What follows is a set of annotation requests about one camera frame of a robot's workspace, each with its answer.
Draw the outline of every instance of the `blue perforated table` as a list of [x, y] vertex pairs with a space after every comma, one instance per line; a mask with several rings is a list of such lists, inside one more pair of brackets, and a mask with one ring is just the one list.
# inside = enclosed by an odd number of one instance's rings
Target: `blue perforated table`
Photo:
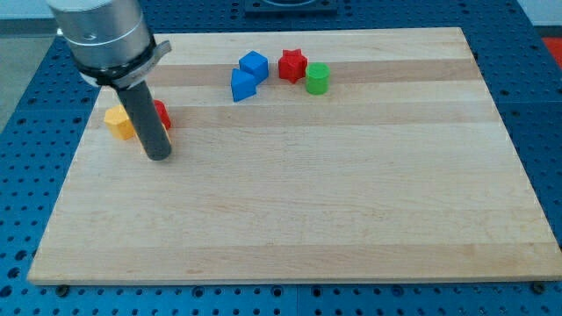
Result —
[[[562, 243], [561, 73], [515, 0], [338, 0], [336, 15], [251, 18], [235, 0], [142, 3], [155, 32], [462, 27]], [[0, 315], [562, 314], [562, 283], [35, 287], [25, 276], [97, 93], [56, 39], [0, 136]]]

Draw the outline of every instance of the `blue cube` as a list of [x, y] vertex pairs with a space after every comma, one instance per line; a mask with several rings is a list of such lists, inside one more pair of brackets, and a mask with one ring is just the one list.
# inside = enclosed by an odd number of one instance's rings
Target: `blue cube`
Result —
[[255, 95], [256, 78], [253, 75], [239, 69], [232, 69], [230, 87], [232, 88], [233, 100], [235, 102], [241, 101], [247, 97]]
[[251, 51], [244, 57], [240, 58], [240, 70], [253, 75], [256, 78], [256, 84], [261, 83], [270, 75], [270, 69], [267, 58], [258, 52]]

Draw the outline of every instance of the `green block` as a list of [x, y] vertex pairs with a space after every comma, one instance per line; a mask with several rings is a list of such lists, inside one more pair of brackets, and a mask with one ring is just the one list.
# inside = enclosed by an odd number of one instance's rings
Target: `green block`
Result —
[[321, 95], [328, 91], [330, 68], [323, 62], [311, 62], [306, 67], [306, 91]]

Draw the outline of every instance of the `wood grain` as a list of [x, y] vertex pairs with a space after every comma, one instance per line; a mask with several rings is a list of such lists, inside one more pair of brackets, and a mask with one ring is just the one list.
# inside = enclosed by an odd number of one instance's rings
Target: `wood grain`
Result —
[[[148, 78], [172, 156], [103, 126], [102, 90], [28, 275], [35, 284], [554, 280], [562, 254], [457, 28], [160, 35]], [[332, 67], [323, 96], [282, 48]], [[270, 57], [258, 95], [229, 73]]]

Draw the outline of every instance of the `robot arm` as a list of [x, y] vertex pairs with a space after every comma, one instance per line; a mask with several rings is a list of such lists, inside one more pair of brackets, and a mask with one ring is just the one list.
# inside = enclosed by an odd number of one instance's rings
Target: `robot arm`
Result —
[[113, 87], [148, 157], [171, 153], [166, 131], [144, 81], [171, 50], [156, 45], [137, 0], [47, 0], [83, 78]]

